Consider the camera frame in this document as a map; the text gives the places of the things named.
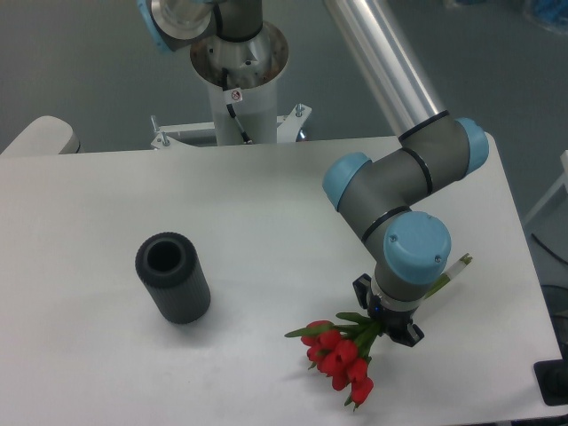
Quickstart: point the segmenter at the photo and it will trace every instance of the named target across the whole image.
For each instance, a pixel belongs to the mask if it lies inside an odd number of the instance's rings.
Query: red tulip
[[[352,340],[343,339],[337,344],[334,352],[332,353],[334,353],[339,358],[339,361],[347,367],[351,362],[357,359],[359,349]]]
[[[345,366],[341,362],[341,358],[337,357],[335,352],[331,352],[326,357],[318,363],[318,370],[325,375],[336,375],[344,374]]]
[[[337,330],[324,331],[316,338],[316,342],[323,348],[332,351],[341,341],[341,333]]]
[[[355,362],[347,367],[347,376],[351,383],[360,383],[367,377],[367,363],[362,358],[355,359]]]
[[[365,402],[369,393],[373,390],[373,381],[368,377],[362,382],[351,384],[351,399],[357,405],[361,405]]]
[[[347,374],[342,373],[340,375],[334,375],[333,379],[331,380],[331,385],[336,391],[342,391],[347,386],[349,380],[347,379]]]
[[[322,361],[325,355],[321,353],[324,349],[319,346],[318,344],[314,344],[308,351],[306,355],[311,362],[319,362]]]
[[[313,328],[313,327],[321,326],[322,324],[331,324],[331,322],[325,321],[325,320],[313,321],[310,324],[308,324],[306,326],[306,328]],[[316,344],[316,339],[317,339],[317,337],[310,336],[310,335],[303,335],[300,338],[302,343],[305,344],[306,346],[313,346],[314,344]]]

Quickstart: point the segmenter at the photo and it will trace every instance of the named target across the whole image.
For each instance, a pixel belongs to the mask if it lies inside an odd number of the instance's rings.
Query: light blue joint cap
[[[136,2],[138,6],[138,10],[146,23],[146,27],[148,28],[148,32],[152,39],[154,40],[155,45],[157,46],[158,50],[161,53],[171,53],[171,49],[168,45],[163,41],[162,36],[158,32],[158,29],[155,27],[154,22],[152,21],[152,16],[150,15],[150,11],[148,10],[148,6],[146,4],[146,0],[137,0]]]
[[[425,286],[434,282],[446,267],[452,238],[436,217],[410,211],[397,217],[384,235],[384,257],[402,280]]]
[[[470,118],[456,120],[465,129],[469,139],[469,166],[466,176],[484,165],[489,156],[489,140],[484,130]]]
[[[347,185],[359,169],[370,161],[371,159],[363,153],[352,153],[341,157],[327,169],[322,186],[335,210],[339,209],[339,201]]]

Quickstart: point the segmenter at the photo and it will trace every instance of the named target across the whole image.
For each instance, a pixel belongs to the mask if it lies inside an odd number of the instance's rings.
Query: black cable
[[[566,266],[568,266],[568,261],[565,259],[562,259],[559,255],[557,255],[554,251],[552,251],[550,248],[548,248],[544,242],[542,242],[541,240],[539,240],[539,237],[537,237],[534,233],[531,233],[532,238],[534,239],[534,241],[547,253],[549,253],[553,258],[555,258],[558,262],[560,262],[561,264],[564,264]]]
[[[228,91],[229,90],[229,70],[227,68],[222,68],[221,71],[223,72],[223,79],[222,79],[222,82],[221,82],[221,87],[222,87],[223,91]],[[229,115],[231,116],[231,118],[233,118],[234,121],[237,123],[237,126],[239,127],[239,132],[240,132],[241,137],[242,137],[242,141],[245,144],[252,144],[252,139],[249,137],[247,132],[242,127],[242,124],[241,124],[241,121],[239,120],[239,118],[237,118],[237,113],[235,113],[235,111],[234,111],[233,104],[227,104],[227,111],[229,112]]]
[[[213,7],[213,16],[217,23],[217,35],[219,35],[223,32],[223,16],[221,15],[221,9],[218,4],[215,4]]]
[[[567,288],[567,287],[562,287],[562,286],[559,286],[559,285],[557,285],[557,284],[542,284],[542,285],[540,285],[540,286],[541,286],[541,287],[544,287],[544,288],[558,288],[559,290],[568,291],[568,288]]]

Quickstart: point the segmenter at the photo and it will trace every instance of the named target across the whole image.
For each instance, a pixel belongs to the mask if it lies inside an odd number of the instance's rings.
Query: black ring band
[[[412,158],[418,163],[420,168],[422,169],[422,173],[424,174],[424,178],[426,179],[426,186],[428,189],[428,195],[431,195],[434,192],[434,184],[432,183],[432,175],[430,174],[430,169],[428,169],[428,164],[422,159],[420,155],[414,150],[408,147],[400,148],[400,151],[404,151],[407,154],[410,154]]]
[[[405,211],[411,211],[410,207],[408,206],[399,206],[396,207],[395,209],[389,210],[387,211],[385,214],[383,214],[381,217],[379,217],[378,219],[376,219],[369,227],[368,229],[365,231],[365,233],[363,234],[363,236],[361,237],[361,242],[363,244],[365,244],[367,242],[367,239],[371,236],[371,234],[376,230],[376,228],[378,228],[379,226],[381,226],[382,224],[384,224],[387,220],[389,220],[391,217],[397,215],[398,213],[402,213]]]
[[[229,42],[229,43],[245,43],[248,40],[252,40],[253,38],[255,38],[256,36],[258,36],[260,34],[260,32],[263,30],[264,24],[260,24],[260,27],[258,29],[256,29],[253,33],[249,34],[249,35],[245,35],[244,37],[230,37],[228,35],[221,35],[221,31],[217,31],[217,37],[219,37],[221,40]]]
[[[398,140],[400,141],[400,143],[402,143],[406,138],[410,138],[412,135],[414,135],[418,130],[422,130],[423,128],[425,128],[426,126],[432,124],[433,122],[437,122],[440,118],[444,118],[447,115],[450,115],[449,111],[442,111],[441,113],[438,113],[432,117],[430,117],[428,120],[424,120],[423,122],[421,122],[420,124],[415,125],[412,129],[405,131],[402,135],[400,135],[398,137]]]

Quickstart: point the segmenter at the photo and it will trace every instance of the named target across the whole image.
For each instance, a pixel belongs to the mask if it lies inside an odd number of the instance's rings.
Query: cylinder opening
[[[149,250],[148,266],[157,272],[171,272],[178,268],[182,259],[182,248],[175,241],[158,241]]]

